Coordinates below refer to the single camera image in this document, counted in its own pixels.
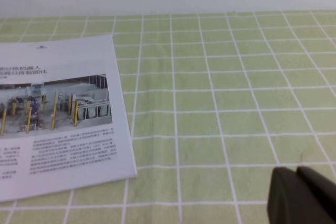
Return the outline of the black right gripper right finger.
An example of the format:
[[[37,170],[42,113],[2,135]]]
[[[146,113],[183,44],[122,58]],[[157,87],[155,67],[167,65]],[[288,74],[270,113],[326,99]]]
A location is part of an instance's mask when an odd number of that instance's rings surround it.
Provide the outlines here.
[[[335,183],[312,168],[299,166],[296,173],[328,214],[335,214]]]

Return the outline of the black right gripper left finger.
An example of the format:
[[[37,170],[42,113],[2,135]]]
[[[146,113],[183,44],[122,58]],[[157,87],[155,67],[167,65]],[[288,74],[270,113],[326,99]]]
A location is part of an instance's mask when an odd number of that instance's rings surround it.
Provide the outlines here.
[[[296,171],[273,169],[267,202],[269,222],[335,223],[335,214],[325,211]]]

